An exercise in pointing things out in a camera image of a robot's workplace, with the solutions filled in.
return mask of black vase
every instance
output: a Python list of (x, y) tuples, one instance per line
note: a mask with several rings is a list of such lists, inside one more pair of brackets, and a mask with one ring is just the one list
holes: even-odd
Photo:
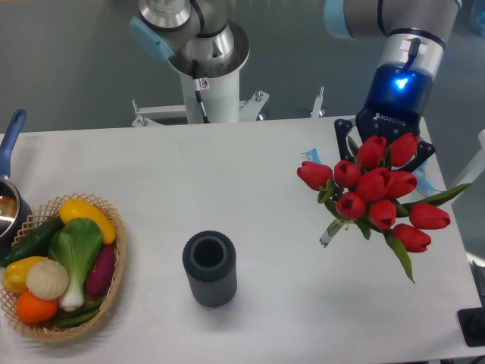
[(183, 267), (193, 296), (203, 306), (220, 307), (237, 289), (236, 250), (224, 234), (203, 231), (183, 248)]

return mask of metal pot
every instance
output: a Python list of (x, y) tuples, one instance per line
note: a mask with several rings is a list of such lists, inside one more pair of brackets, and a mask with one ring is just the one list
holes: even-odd
[(17, 232), (32, 210), (22, 199), (18, 189), (10, 182), (11, 155), (15, 142), (27, 117), (24, 110), (17, 110), (0, 144), (0, 259), (11, 248)]

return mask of tulip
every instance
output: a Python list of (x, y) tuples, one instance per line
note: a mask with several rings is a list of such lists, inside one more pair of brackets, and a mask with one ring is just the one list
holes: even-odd
[(392, 175), (387, 169), (376, 168), (361, 177), (355, 190), (364, 201), (373, 202), (385, 197), (392, 182)]
[(343, 218), (354, 219), (360, 219), (367, 210), (364, 200), (355, 192), (345, 192), (339, 198), (335, 208)]
[(396, 222), (396, 207), (388, 199), (373, 203), (369, 208), (369, 221), (379, 229), (390, 229)]
[(398, 224), (393, 228), (393, 235), (402, 241), (406, 250), (410, 253), (422, 253), (431, 244), (428, 234), (414, 226)]
[(390, 145), (393, 167), (402, 167), (416, 154), (419, 138), (412, 133), (406, 133)]
[(442, 209), (421, 202), (411, 208), (409, 221), (418, 229), (436, 230), (446, 228), (451, 219)]
[(320, 186), (325, 187), (327, 181), (333, 179), (332, 168), (310, 161), (304, 161), (302, 167), (296, 170), (296, 174), (315, 191), (319, 191)]
[(388, 199), (398, 199), (412, 192), (418, 185), (418, 180), (413, 173), (404, 171), (390, 171), (393, 182), (387, 191)]
[(371, 136), (358, 149), (358, 163), (368, 171), (377, 167), (379, 161), (386, 153), (386, 139), (383, 137)]
[(335, 181), (340, 187), (352, 188), (362, 176), (361, 169), (357, 164), (349, 161), (338, 162), (334, 169)]

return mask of blue light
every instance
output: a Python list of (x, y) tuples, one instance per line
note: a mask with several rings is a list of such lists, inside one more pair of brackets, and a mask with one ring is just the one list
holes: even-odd
[(401, 78), (399, 80), (396, 80), (396, 85), (399, 89), (404, 89), (404, 86), (406, 86), (408, 81), (408, 78)]

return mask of fake vegetable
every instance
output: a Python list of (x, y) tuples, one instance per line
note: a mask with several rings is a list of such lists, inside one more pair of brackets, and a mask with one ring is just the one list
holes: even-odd
[(6, 267), (29, 256), (46, 256), (52, 235), (63, 227), (64, 224), (58, 216), (42, 223), (25, 238), (13, 245), (10, 252), (0, 261), (0, 265)]
[(56, 328), (74, 328), (88, 322), (99, 312), (102, 301), (93, 303), (87, 307), (77, 309), (65, 315), (56, 316), (54, 324)]
[(104, 244), (111, 244), (116, 239), (116, 230), (111, 221), (97, 207), (83, 199), (68, 199), (59, 208), (59, 215), (65, 224), (74, 218), (93, 220), (101, 229)]
[(69, 275), (61, 263), (44, 260), (29, 270), (26, 284), (35, 297), (45, 301), (54, 300), (66, 290)]
[(36, 324), (49, 320), (58, 311), (58, 301), (44, 301), (28, 290), (17, 300), (17, 316), (24, 324)]
[(31, 256), (9, 264), (2, 274), (3, 287), (14, 293), (25, 292), (27, 273), (35, 264), (46, 259), (44, 256)]
[(86, 293), (101, 296), (110, 286), (114, 273), (113, 244), (104, 245), (86, 279)]
[(83, 285), (102, 248), (103, 235), (88, 218), (75, 218), (62, 229), (48, 248), (49, 258), (60, 262), (69, 274), (69, 284), (59, 298), (59, 305), (74, 311), (84, 304)]

